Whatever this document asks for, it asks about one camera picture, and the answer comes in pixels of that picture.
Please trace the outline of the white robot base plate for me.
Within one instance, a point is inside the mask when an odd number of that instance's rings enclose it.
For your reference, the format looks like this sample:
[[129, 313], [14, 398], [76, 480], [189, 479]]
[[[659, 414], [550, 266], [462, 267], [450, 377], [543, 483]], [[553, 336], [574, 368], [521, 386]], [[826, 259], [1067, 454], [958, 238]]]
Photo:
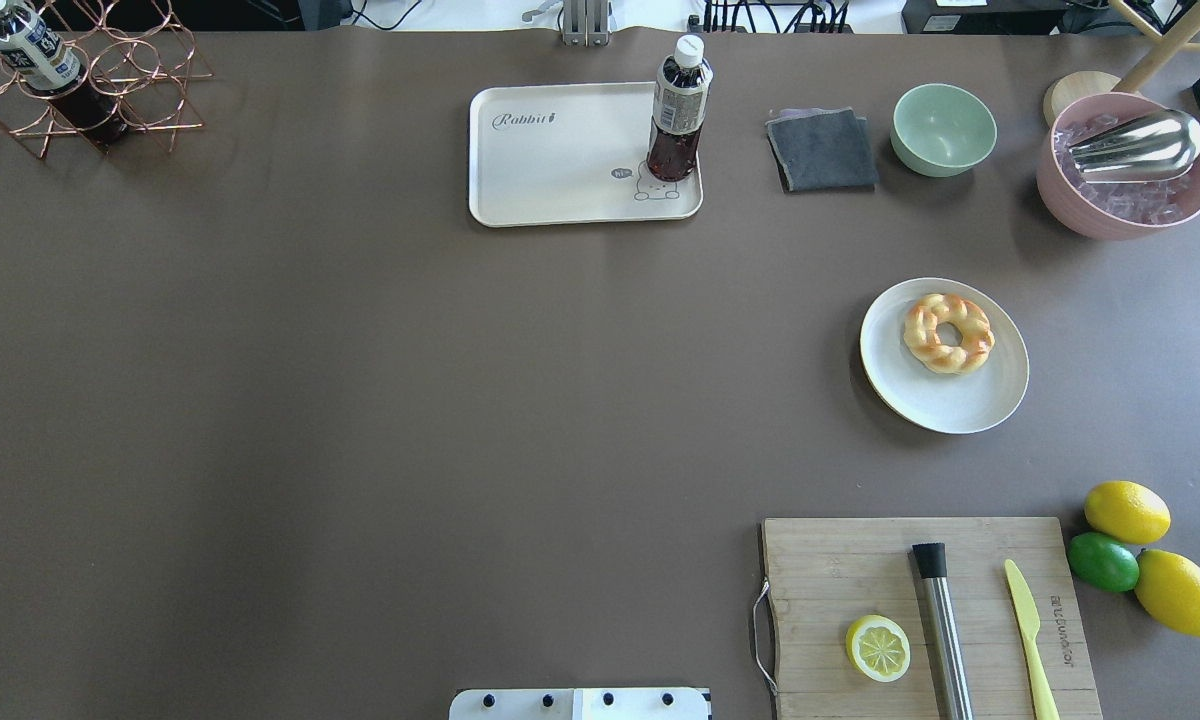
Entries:
[[713, 719], [710, 691], [692, 686], [467, 689], [449, 719]]

